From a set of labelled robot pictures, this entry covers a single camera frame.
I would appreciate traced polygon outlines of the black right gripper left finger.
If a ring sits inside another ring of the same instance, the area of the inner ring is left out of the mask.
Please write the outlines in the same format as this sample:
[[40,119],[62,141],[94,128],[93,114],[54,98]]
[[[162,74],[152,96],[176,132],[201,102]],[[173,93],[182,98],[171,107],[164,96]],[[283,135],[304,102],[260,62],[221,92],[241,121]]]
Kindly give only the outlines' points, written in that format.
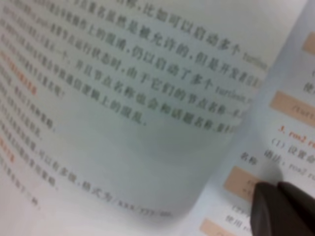
[[254,236],[313,236],[315,221],[304,221],[278,185],[256,184],[250,225]]

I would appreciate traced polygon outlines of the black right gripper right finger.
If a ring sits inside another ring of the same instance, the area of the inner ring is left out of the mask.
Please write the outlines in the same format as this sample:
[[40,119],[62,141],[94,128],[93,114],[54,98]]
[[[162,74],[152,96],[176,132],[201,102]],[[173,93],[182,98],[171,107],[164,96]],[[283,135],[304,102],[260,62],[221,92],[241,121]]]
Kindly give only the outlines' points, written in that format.
[[289,182],[279,182],[278,189],[304,221],[315,220],[315,199]]

